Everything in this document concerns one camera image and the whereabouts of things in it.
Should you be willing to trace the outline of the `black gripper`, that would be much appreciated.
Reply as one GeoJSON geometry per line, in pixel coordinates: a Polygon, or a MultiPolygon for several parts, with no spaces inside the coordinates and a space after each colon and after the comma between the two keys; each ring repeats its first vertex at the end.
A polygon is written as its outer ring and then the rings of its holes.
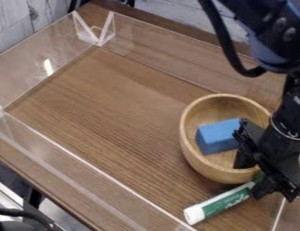
{"type": "Polygon", "coordinates": [[[245,118],[233,136],[238,142],[233,168],[257,166],[264,173],[254,179],[252,196],[261,199],[280,192],[293,202],[300,197],[300,138],[285,134],[273,121],[263,128],[245,118]]]}

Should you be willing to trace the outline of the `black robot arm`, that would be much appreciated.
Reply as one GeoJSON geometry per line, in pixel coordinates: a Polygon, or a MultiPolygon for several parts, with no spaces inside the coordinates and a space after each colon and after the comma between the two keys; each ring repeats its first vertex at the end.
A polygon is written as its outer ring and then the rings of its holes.
{"type": "Polygon", "coordinates": [[[261,127],[242,119],[233,135],[241,146],[234,166],[256,165],[265,178],[253,187],[260,199],[279,191],[300,197],[300,0],[220,0],[248,32],[260,66],[287,75],[279,109],[261,127]]]}

